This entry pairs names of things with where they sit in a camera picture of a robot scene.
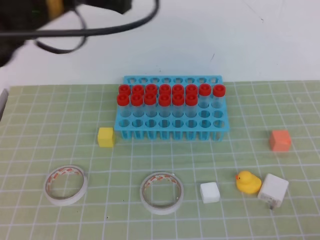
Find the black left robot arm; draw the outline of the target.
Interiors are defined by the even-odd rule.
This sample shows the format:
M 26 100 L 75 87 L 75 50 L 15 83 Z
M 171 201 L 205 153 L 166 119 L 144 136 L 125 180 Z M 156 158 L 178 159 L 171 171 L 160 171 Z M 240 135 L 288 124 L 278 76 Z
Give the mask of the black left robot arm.
M 0 31 L 37 30 L 80 4 L 119 14 L 124 14 L 132 8 L 131 0 L 2 0 Z

